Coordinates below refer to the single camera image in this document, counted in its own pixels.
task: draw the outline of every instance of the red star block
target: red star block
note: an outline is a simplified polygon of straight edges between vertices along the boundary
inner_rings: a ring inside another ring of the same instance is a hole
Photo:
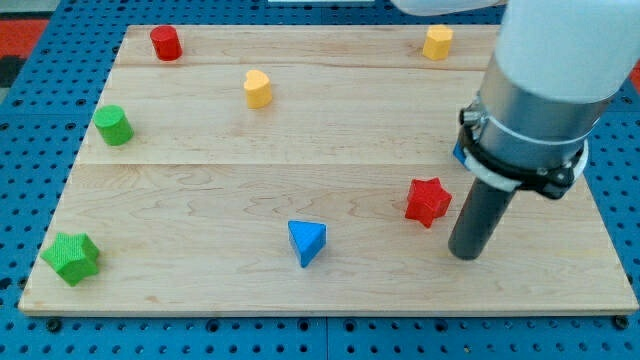
[[[440,184],[440,179],[433,178],[428,181],[413,179],[407,196],[409,205],[404,217],[418,220],[429,228],[433,219],[447,213],[451,198],[451,194]]]

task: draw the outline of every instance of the wooden board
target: wooden board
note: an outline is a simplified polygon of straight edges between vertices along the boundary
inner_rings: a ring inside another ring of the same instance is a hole
[[[100,104],[136,131],[89,127],[44,240],[87,232],[101,272],[70,288],[37,259],[20,309],[60,316],[515,316],[622,314],[638,305],[583,180],[552,202],[517,195],[472,262],[447,240],[473,177],[453,158],[460,107],[496,27],[455,28],[449,59],[426,28],[182,26],[155,59],[129,28]],[[248,110],[251,68],[273,102]],[[431,229],[404,218],[412,178],[454,194]],[[301,269],[289,219],[328,226]]]

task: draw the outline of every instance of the yellow heart-shaped block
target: yellow heart-shaped block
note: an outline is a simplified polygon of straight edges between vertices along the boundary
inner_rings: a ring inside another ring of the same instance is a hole
[[[247,81],[244,82],[244,91],[247,96],[247,107],[258,109],[271,102],[271,81],[260,70],[249,70]]]

